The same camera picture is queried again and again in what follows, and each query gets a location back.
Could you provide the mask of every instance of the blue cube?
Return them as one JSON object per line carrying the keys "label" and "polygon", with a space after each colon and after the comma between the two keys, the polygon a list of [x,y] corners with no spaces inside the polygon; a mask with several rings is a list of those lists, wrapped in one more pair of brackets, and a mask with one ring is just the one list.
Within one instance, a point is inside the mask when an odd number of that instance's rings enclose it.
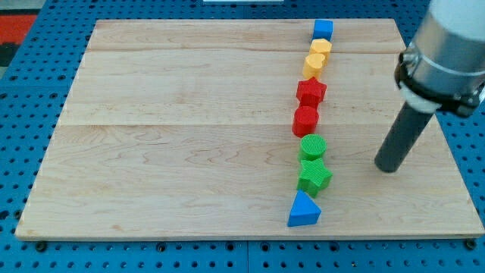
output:
{"label": "blue cube", "polygon": [[315,20],[313,27],[313,39],[326,39],[330,41],[333,33],[333,21],[331,20]]}

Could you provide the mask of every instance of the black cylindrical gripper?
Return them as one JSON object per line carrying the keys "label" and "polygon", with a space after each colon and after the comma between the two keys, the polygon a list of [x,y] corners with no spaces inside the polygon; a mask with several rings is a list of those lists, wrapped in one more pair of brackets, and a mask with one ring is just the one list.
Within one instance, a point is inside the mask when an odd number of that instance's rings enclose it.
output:
{"label": "black cylindrical gripper", "polygon": [[376,166],[387,173],[397,171],[431,117],[405,102],[376,155]]}

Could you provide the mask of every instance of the blue pegboard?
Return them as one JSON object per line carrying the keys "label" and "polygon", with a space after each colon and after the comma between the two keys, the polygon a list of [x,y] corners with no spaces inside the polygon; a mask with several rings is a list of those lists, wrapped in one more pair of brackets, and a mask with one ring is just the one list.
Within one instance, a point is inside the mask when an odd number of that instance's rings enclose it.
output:
{"label": "blue pegboard", "polygon": [[[408,43],[428,3],[286,0],[283,5],[203,6],[199,0],[48,0],[0,80],[0,271],[485,271],[484,239],[54,242],[41,252],[41,243],[20,242],[13,235],[97,19],[394,18]],[[484,220],[485,105],[466,120],[437,117]]]}

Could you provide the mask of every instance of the toy block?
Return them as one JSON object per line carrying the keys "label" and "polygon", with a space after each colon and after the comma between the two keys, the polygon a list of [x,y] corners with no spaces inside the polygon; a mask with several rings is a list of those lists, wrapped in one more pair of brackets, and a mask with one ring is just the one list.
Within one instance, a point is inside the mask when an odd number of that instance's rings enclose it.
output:
{"label": "toy block", "polygon": [[297,190],[304,190],[311,197],[317,197],[320,190],[328,187],[333,174],[325,168],[324,160],[317,158],[314,161],[301,160],[298,176]]}
{"label": "toy block", "polygon": [[325,55],[316,53],[306,56],[305,63],[303,64],[303,77],[308,80],[315,77],[320,79],[321,71],[324,67]]}
{"label": "toy block", "polygon": [[324,66],[327,65],[331,51],[332,51],[332,43],[328,42],[327,39],[314,39],[313,41],[311,41],[309,53],[310,54],[320,53],[325,55]]}
{"label": "toy block", "polygon": [[317,134],[308,134],[300,142],[298,160],[314,161],[323,158],[325,151],[327,151],[327,141]]}
{"label": "toy block", "polygon": [[289,212],[288,227],[317,224],[321,209],[301,190],[296,193],[295,201]]}
{"label": "toy block", "polygon": [[331,20],[315,20],[313,26],[313,38],[312,39],[326,39],[327,41],[332,40],[333,34],[333,22]]}
{"label": "toy block", "polygon": [[327,91],[327,85],[312,77],[310,80],[298,82],[296,98],[300,101],[300,106],[310,106],[316,109],[318,104],[324,100],[325,91]]}
{"label": "toy block", "polygon": [[318,122],[317,109],[309,106],[298,107],[293,118],[292,131],[297,137],[304,137],[314,133]]}

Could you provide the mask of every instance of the red star-shaped block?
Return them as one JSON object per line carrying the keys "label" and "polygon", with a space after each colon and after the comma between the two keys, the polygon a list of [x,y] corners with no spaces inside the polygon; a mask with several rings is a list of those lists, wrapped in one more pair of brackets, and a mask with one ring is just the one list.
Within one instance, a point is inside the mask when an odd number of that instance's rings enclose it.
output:
{"label": "red star-shaped block", "polygon": [[318,104],[324,100],[326,90],[326,84],[320,83],[312,77],[309,80],[298,82],[296,98],[300,101],[300,106],[310,106],[316,109]]}

